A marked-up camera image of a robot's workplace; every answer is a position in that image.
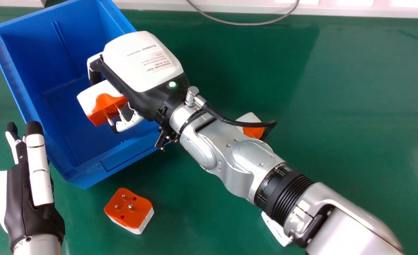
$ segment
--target orange and white plug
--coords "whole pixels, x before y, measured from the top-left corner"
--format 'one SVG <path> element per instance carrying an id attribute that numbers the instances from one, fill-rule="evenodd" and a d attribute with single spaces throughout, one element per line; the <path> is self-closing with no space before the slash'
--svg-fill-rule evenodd
<path id="1" fill-rule="evenodd" d="M 141 234 L 154 215 L 149 200 L 125 188 L 116 191 L 104 211 L 114 223 L 134 234 Z"/>

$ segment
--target blue bin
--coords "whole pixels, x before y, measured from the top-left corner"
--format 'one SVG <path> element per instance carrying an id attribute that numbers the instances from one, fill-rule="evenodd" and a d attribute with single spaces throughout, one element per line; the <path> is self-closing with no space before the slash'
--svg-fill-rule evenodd
<path id="1" fill-rule="evenodd" d="M 111 0 L 70 0 L 0 24 L 0 67 L 24 121 L 44 127 L 48 156 L 66 181 L 88 188 L 155 151 L 155 123 L 114 134 L 94 126 L 76 96 L 86 60 L 135 29 Z"/>

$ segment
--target green indicator light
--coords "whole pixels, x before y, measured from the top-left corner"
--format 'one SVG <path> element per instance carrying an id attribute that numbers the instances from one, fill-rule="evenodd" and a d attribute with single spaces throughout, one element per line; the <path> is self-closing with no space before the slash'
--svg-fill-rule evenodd
<path id="1" fill-rule="evenodd" d="M 175 82 L 169 82 L 169 83 L 168 83 L 168 86 L 170 86 L 170 87 L 172 87 L 172 88 L 175 88 L 175 87 L 177 87 L 177 86 L 178 86 L 178 84 L 177 84 L 177 83 L 175 83 Z"/>

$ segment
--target robotic hand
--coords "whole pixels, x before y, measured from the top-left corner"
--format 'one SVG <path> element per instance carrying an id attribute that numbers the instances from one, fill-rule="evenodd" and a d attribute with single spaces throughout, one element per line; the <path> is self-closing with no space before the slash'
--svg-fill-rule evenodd
<path id="1" fill-rule="evenodd" d="M 383 222 L 273 152 L 263 140 L 275 121 L 263 123 L 253 113 L 230 120 L 217 112 L 154 35 L 120 36 L 87 65 L 92 86 L 77 98 L 95 125 L 108 121 L 122 132 L 142 119 L 155 121 L 158 149 L 179 142 L 228 191 L 261 208 L 283 246 L 294 242 L 309 255 L 402 254 Z"/>
<path id="2" fill-rule="evenodd" d="M 26 124 L 23 140 L 8 123 L 6 139 L 15 165 L 0 171 L 0 224 L 14 255 L 60 255 L 66 233 L 55 208 L 44 133 L 36 121 Z"/>

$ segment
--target green tabletop surface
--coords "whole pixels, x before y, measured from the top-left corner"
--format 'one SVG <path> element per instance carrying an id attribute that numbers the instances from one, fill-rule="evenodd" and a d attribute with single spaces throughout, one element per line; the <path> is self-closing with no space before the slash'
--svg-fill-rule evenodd
<path id="1" fill-rule="evenodd" d="M 0 23 L 35 10 L 0 8 Z M 404 253 L 418 255 L 418 19 L 290 16 L 269 26 L 236 27 L 195 12 L 123 13 L 176 55 L 190 83 L 220 112 L 278 120 L 267 138 L 278 155 L 382 219 Z M 0 70 L 0 170 L 13 165 L 4 135 L 9 121 L 23 132 Z M 281 247 L 260 209 L 230 194 L 178 144 L 87 190 L 51 171 L 56 207 L 66 221 L 64 255 L 305 253 L 296 245 Z M 119 187 L 154 206 L 140 236 L 103 211 Z M 0 254 L 9 253 L 0 227 Z"/>

